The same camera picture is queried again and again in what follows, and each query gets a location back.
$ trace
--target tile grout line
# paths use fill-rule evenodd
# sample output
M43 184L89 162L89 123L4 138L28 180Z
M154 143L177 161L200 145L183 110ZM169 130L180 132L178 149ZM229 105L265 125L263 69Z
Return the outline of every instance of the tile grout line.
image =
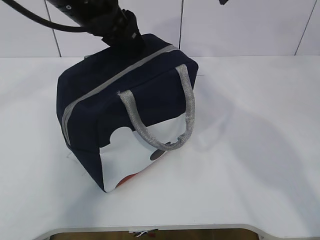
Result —
M49 21L52 22L51 17L50 17L50 13L49 13L49 8L48 8L47 0L43 0L43 1L44 1L44 5L45 5L46 12L47 12L48 17L49 17ZM52 33L53 33L53 37L54 37L54 41L55 41L56 48L58 49L59 57L61 58L62 55L61 55L60 47L59 47L59 44L58 44L56 32L55 32L55 30L54 30L53 28L51 28L51 30L52 30Z
M302 39L303 39L304 36L305 36L305 33L306 33L307 27L308 27L308 25L309 25L310 19L311 19L311 17L312 17L312 14L314 13L314 10L315 10L316 5L317 5L317 1L318 1L318 0L315 0L314 5L313 5L313 8L312 8L312 11L311 11L310 16L309 16L309 18L308 18L308 21L306 22L306 25L305 25L304 31L303 31L303 33L302 33L301 39L300 39L300 41L299 41L298 47L296 48L295 53L294 53L295 56L297 55L297 52L298 52L298 50L299 50L300 44L301 44L301 42L302 42Z
M180 35L179 35L179 49L181 49L181 37L182 37L182 21L184 17L185 0L181 0L181 18L180 18Z

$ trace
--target lunch bag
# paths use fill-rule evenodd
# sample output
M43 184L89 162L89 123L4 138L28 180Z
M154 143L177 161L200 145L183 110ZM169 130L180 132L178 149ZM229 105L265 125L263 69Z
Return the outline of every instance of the lunch bag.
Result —
M67 147L105 192L190 138L197 63L152 34L128 54L109 47L58 79L56 111Z

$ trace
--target robotic arm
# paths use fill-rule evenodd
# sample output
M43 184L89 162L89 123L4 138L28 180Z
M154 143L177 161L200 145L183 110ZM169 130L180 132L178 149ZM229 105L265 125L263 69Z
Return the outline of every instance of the robotic arm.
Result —
M2 1L27 18L52 29L73 33L88 32L102 37L102 41L109 46L136 50L144 47L135 14L121 9L118 0L48 0L80 27L53 23L35 15L14 0ZM224 5L228 0L219 2Z

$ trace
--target black cable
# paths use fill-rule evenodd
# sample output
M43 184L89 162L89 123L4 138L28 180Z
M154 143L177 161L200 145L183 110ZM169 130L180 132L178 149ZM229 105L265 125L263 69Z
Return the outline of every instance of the black cable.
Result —
M18 11L22 15L26 16L27 18L37 22L38 24L41 24L43 26L46 26L51 29L63 31L63 32L70 32L70 33L84 33L87 32L88 29L83 26L66 26L66 25L61 25L58 23L54 23L52 21L48 21L33 12L29 11L28 9L24 8L21 6L19 3L17 3L14 0L2 0L6 4L8 4L10 7L12 7L14 10Z

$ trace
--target wall tile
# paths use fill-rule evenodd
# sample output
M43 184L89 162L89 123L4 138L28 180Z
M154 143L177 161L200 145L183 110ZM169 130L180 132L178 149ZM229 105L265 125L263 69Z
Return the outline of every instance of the wall tile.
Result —
M320 2L317 1L297 55L320 55Z
M185 0L189 56L293 55L315 0Z
M48 19L43 0L17 0L28 10ZM21 15L0 1L0 57L58 57L50 28Z

